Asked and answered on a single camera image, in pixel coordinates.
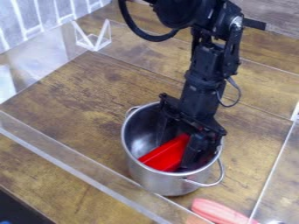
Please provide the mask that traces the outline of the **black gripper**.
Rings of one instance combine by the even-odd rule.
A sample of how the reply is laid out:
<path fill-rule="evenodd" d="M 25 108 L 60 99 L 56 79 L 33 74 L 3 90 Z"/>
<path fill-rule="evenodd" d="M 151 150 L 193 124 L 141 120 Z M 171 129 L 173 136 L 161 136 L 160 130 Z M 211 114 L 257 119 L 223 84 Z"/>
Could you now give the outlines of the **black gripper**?
<path fill-rule="evenodd" d="M 188 71 L 180 98 L 159 95 L 156 143 L 171 141 L 179 131 L 191 135 L 180 168 L 184 172 L 201 168 L 212 159 L 225 129 L 215 120 L 227 82 L 219 77 L 204 77 Z"/>

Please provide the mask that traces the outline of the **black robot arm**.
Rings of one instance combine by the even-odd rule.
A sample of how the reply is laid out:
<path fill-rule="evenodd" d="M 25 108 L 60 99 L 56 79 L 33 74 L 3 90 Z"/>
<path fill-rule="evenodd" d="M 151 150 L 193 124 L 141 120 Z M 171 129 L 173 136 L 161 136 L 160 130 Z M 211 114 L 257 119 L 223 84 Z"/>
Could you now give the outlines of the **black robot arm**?
<path fill-rule="evenodd" d="M 229 0 L 151 0 L 151 5 L 163 25 L 172 29 L 156 38 L 159 41 L 191 28 L 191 66 L 181 96 L 160 95 L 164 122 L 179 126 L 184 133 L 177 167 L 191 170 L 227 135 L 213 116 L 223 105 L 224 88 L 233 83 L 231 76 L 237 73 L 243 14 Z"/>

